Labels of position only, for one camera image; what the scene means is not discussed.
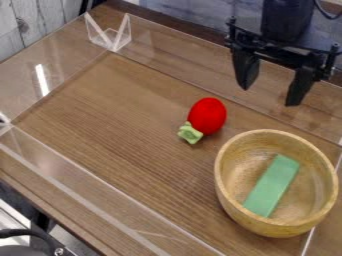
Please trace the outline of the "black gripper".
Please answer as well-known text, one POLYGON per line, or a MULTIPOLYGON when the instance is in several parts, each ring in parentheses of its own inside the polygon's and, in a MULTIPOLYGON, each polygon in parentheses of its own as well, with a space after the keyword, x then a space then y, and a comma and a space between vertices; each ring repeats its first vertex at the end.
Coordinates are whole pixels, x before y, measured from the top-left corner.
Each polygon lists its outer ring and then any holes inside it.
POLYGON ((259 75, 260 60, 267 59, 295 70, 284 105, 297 106, 313 83, 332 72, 339 44, 319 39, 312 28, 313 11, 327 20, 342 17, 328 13, 319 0, 263 0, 260 21, 255 29, 243 26, 235 16, 225 24, 224 46, 231 49, 235 79, 247 90, 259 75))

